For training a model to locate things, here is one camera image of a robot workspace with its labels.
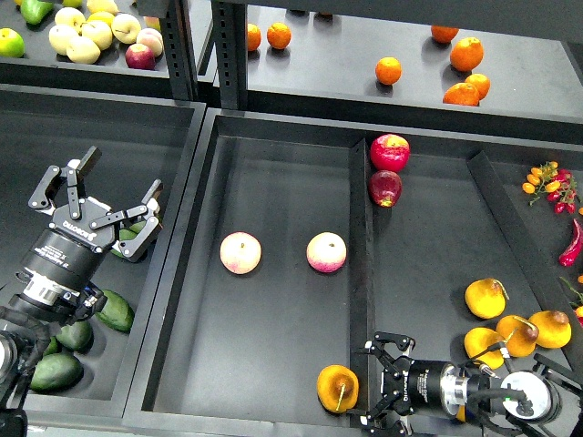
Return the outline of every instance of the red apple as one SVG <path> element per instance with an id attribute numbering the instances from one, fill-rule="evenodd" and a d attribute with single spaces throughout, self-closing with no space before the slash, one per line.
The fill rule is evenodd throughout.
<path id="1" fill-rule="evenodd" d="M 126 64 L 138 70 L 156 69 L 156 57 L 151 48 L 143 44 L 132 44 L 126 51 Z"/>
<path id="2" fill-rule="evenodd" d="M 310 240 L 306 257 L 316 270 L 332 273 L 343 266 L 346 260 L 346 245 L 339 235 L 323 232 Z"/>
<path id="3" fill-rule="evenodd" d="M 249 273 L 261 259 L 261 244 L 246 232 L 234 232 L 220 244 L 220 261 L 238 275 Z"/>
<path id="4" fill-rule="evenodd" d="M 368 192 L 374 203 L 381 207 L 393 207 L 401 197 L 403 183 L 394 171 L 381 170 L 374 173 L 368 181 Z"/>
<path id="5" fill-rule="evenodd" d="M 409 155 L 411 155 L 409 143 L 398 135 L 382 135 L 371 145 L 371 161 L 377 170 L 398 173 L 407 165 Z"/>

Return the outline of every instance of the orange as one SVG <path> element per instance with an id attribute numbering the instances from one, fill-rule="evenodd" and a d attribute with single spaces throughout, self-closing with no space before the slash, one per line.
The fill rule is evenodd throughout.
<path id="1" fill-rule="evenodd" d="M 459 40 L 449 55 L 452 66 L 458 71 L 472 71 L 483 58 L 482 42 L 473 36 Z"/>
<path id="2" fill-rule="evenodd" d="M 477 107 L 480 103 L 480 93 L 472 84 L 460 82 L 445 91 L 444 103 Z"/>
<path id="3" fill-rule="evenodd" d="M 465 78 L 467 84 L 472 84 L 477 88 L 477 92 L 480 93 L 480 100 L 482 100 L 488 94 L 490 90 L 490 78 L 486 75 L 481 75 L 480 73 L 474 73 Z"/>
<path id="4" fill-rule="evenodd" d="M 394 57 L 384 57 L 377 64 L 374 69 L 376 78 L 379 79 L 383 85 L 394 84 L 403 73 L 401 63 Z"/>
<path id="5" fill-rule="evenodd" d="M 273 23 L 267 29 L 267 42 L 270 46 L 283 50 L 292 40 L 292 31 L 284 23 Z"/>
<path id="6" fill-rule="evenodd" d="M 247 51 L 254 52 L 261 44 L 261 30 L 251 23 L 247 24 Z"/>
<path id="7" fill-rule="evenodd" d="M 455 27 L 444 27 L 442 25 L 431 26 L 431 36 L 441 44 L 449 44 L 455 38 L 459 29 Z"/>

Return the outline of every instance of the red chili pepper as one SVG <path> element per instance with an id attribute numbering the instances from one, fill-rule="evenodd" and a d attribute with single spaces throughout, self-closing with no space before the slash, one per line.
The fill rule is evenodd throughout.
<path id="1" fill-rule="evenodd" d="M 573 238 L 563 253 L 558 257 L 561 266 L 572 266 L 583 247 L 583 232 L 576 218 L 573 218 Z"/>
<path id="2" fill-rule="evenodd" d="M 547 200 L 549 202 L 554 202 L 555 200 L 559 200 L 561 198 L 561 192 L 559 190 L 553 191 L 552 193 L 548 193 Z"/>
<path id="3" fill-rule="evenodd" d="M 565 206 L 567 204 L 565 202 L 557 202 L 555 204 L 555 214 L 560 214 L 561 212 L 563 212 L 565 210 Z"/>

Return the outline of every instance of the pale pink apple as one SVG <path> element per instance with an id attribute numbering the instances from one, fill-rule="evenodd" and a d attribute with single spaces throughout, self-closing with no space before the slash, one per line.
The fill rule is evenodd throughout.
<path id="1" fill-rule="evenodd" d="M 220 261 L 233 273 L 242 275 L 257 267 L 261 244 L 246 232 L 234 232 L 220 243 Z"/>
<path id="2" fill-rule="evenodd" d="M 308 262 L 322 273 L 332 273 L 343 266 L 346 261 L 344 240 L 332 232 L 316 235 L 306 249 Z"/>

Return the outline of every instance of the apple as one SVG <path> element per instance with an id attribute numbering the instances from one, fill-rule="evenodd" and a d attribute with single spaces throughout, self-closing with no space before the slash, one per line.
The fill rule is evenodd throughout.
<path id="1" fill-rule="evenodd" d="M 81 28 L 81 35 L 86 36 L 99 47 L 99 50 L 106 50 L 113 42 L 113 35 L 107 23 L 103 21 L 92 21 L 84 23 Z"/>
<path id="2" fill-rule="evenodd" d="M 15 30 L 7 27 L 0 29 L 0 56 L 22 57 L 25 53 L 25 40 Z"/>
<path id="3" fill-rule="evenodd" d="M 306 257 L 314 269 L 322 273 L 332 273 L 346 261 L 346 245 L 339 235 L 323 232 L 310 240 Z"/>
<path id="4" fill-rule="evenodd" d="M 93 64 L 101 55 L 101 50 L 86 36 L 73 36 L 66 47 L 66 55 L 76 64 Z"/>
<path id="5" fill-rule="evenodd" d="M 111 23 L 113 36 L 124 44 L 134 44 L 142 25 L 131 14 L 118 14 Z"/>
<path id="6" fill-rule="evenodd" d="M 394 171 L 380 170 L 368 181 L 368 192 L 374 203 L 381 207 L 393 207 L 401 197 L 403 182 Z"/>
<path id="7" fill-rule="evenodd" d="M 79 34 L 70 25 L 54 25 L 48 32 L 48 42 L 58 54 L 66 56 L 66 48 L 74 36 Z"/>
<path id="8" fill-rule="evenodd" d="M 83 13 L 74 7 L 64 7 L 55 14 L 56 25 L 70 25 L 75 28 L 78 35 L 81 35 L 81 26 L 85 22 Z"/>
<path id="9" fill-rule="evenodd" d="M 162 29 L 160 27 L 160 19 L 157 18 L 156 16 L 145 16 L 144 23 L 146 23 L 147 27 L 151 27 L 152 29 L 156 29 L 159 32 L 162 31 Z"/>
<path id="10" fill-rule="evenodd" d="M 371 145 L 371 161 L 377 170 L 398 173 L 407 165 L 409 155 L 411 155 L 409 143 L 398 135 L 381 135 Z"/>
<path id="11" fill-rule="evenodd" d="M 162 34 L 156 29 L 145 28 L 140 30 L 136 37 L 136 42 L 151 48 L 155 57 L 160 56 L 164 51 Z"/>
<path id="12" fill-rule="evenodd" d="M 148 46 L 143 44 L 132 44 L 126 51 L 126 64 L 130 68 L 138 70 L 155 70 L 156 57 Z"/>
<path id="13" fill-rule="evenodd" d="M 220 243 L 220 261 L 228 271 L 243 275 L 257 267 L 261 244 L 247 232 L 234 232 Z"/>

